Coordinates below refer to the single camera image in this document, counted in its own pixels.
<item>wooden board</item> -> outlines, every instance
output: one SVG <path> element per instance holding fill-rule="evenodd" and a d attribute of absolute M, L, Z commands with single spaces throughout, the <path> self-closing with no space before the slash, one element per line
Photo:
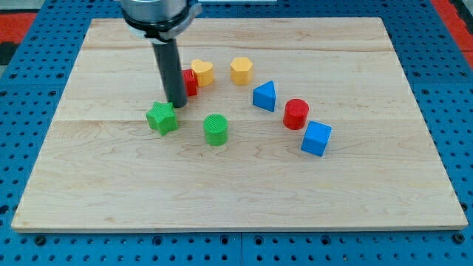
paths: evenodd
<path fill-rule="evenodd" d="M 148 41 L 120 19 L 91 24 L 13 220 L 20 232 L 408 231 L 467 225 L 379 18 L 198 19 L 181 60 L 216 81 L 160 137 L 145 112 L 165 100 Z M 230 81 L 248 56 L 248 86 Z M 274 113 L 251 105 L 274 80 Z M 324 157 L 282 124 L 304 98 L 333 127 Z M 229 141 L 204 143 L 210 113 Z"/>

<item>yellow block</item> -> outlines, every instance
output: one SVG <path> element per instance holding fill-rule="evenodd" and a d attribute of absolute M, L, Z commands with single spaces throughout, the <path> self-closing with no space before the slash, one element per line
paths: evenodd
<path fill-rule="evenodd" d="M 207 86 L 214 82 L 214 65 L 211 62 L 194 59 L 191 62 L 191 68 L 198 86 Z"/>
<path fill-rule="evenodd" d="M 253 79 L 253 63 L 249 58 L 235 58 L 230 63 L 230 71 L 236 85 L 248 85 Z"/>

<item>blue block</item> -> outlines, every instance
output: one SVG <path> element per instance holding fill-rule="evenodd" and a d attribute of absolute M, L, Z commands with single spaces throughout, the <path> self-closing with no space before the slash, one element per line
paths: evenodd
<path fill-rule="evenodd" d="M 305 131 L 301 150 L 318 156 L 324 155 L 331 132 L 331 126 L 310 121 Z"/>
<path fill-rule="evenodd" d="M 253 90 L 253 105 L 274 112 L 276 105 L 276 90 L 274 82 L 269 81 Z"/>

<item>plastic block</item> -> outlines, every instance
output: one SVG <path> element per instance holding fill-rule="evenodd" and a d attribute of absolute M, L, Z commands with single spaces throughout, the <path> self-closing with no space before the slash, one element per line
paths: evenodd
<path fill-rule="evenodd" d="M 235 58 L 230 63 L 230 76 L 236 85 L 248 85 L 253 79 L 253 62 L 247 57 Z"/>
<path fill-rule="evenodd" d="M 310 121 L 309 126 L 307 126 L 307 130 L 305 131 L 301 150 L 317 156 L 324 155 L 325 147 L 330 139 L 331 132 L 331 126 Z"/>
<path fill-rule="evenodd" d="M 282 122 L 292 130 L 301 129 L 305 125 L 309 105 L 301 99 L 292 99 L 286 103 L 284 118 Z"/>
<path fill-rule="evenodd" d="M 192 69 L 183 70 L 184 83 L 186 84 L 187 96 L 197 95 L 197 82 Z"/>
<path fill-rule="evenodd" d="M 211 146 L 220 146 L 228 139 L 228 122 L 221 114 L 212 114 L 204 120 L 205 141 Z"/>
<path fill-rule="evenodd" d="M 158 130 L 161 136 L 179 128 L 172 103 L 153 103 L 153 108 L 146 113 L 149 127 Z"/>
<path fill-rule="evenodd" d="M 253 105 L 274 112 L 276 105 L 276 90 L 274 82 L 269 81 L 253 90 Z"/>
<path fill-rule="evenodd" d="M 198 86 L 207 86 L 214 82 L 214 65 L 211 62 L 194 59 L 191 68 Z"/>

